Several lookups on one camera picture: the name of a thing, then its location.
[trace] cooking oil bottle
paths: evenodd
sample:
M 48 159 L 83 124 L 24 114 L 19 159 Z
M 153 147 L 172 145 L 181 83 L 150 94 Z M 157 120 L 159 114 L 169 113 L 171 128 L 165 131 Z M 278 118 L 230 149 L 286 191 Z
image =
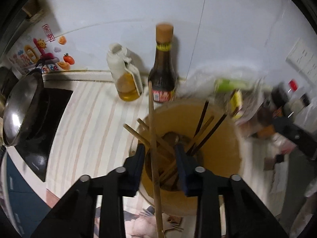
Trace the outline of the cooking oil bottle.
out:
M 133 101 L 143 91 L 139 70 L 132 64 L 129 50 L 118 43 L 109 46 L 107 63 L 111 71 L 119 97 L 124 101 Z

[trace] lid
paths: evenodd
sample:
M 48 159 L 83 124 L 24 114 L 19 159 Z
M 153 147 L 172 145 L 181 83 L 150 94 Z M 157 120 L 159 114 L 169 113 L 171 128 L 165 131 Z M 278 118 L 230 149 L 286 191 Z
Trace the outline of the lid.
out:
M 306 93 L 302 95 L 301 99 L 306 107 L 310 105 L 310 99 Z
M 296 91 L 298 89 L 297 83 L 294 79 L 292 79 L 289 83 L 288 83 L 289 87 L 291 88 L 292 91 Z
M 156 25 L 156 42 L 160 44 L 170 43 L 173 39 L 174 26 L 170 23 Z
M 24 118 L 29 110 L 38 81 L 34 75 L 21 79 L 12 89 L 4 107 L 3 125 L 9 144 L 18 136 Z

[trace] soy sauce bottle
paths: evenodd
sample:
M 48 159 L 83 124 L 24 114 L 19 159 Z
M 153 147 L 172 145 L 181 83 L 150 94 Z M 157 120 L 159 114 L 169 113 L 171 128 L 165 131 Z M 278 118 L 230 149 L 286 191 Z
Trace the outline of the soy sauce bottle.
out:
M 172 66 L 173 25 L 160 23 L 156 25 L 156 53 L 154 66 L 148 81 L 152 81 L 154 101 L 164 103 L 172 100 L 176 75 Z

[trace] red chinese character sticker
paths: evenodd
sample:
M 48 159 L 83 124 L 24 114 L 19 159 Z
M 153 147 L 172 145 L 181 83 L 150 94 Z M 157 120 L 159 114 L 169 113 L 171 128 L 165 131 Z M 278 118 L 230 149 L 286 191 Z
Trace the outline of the red chinese character sticker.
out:
M 45 24 L 44 26 L 42 26 L 42 29 L 50 42 L 55 41 L 55 37 L 48 24 Z

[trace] blue cabinet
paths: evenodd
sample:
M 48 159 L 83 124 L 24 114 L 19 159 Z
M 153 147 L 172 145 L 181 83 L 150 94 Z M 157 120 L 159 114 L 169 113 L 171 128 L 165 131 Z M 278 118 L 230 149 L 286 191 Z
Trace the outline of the blue cabinet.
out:
M 9 155 L 7 156 L 7 182 L 16 225 L 21 236 L 28 238 L 51 208 L 23 179 Z

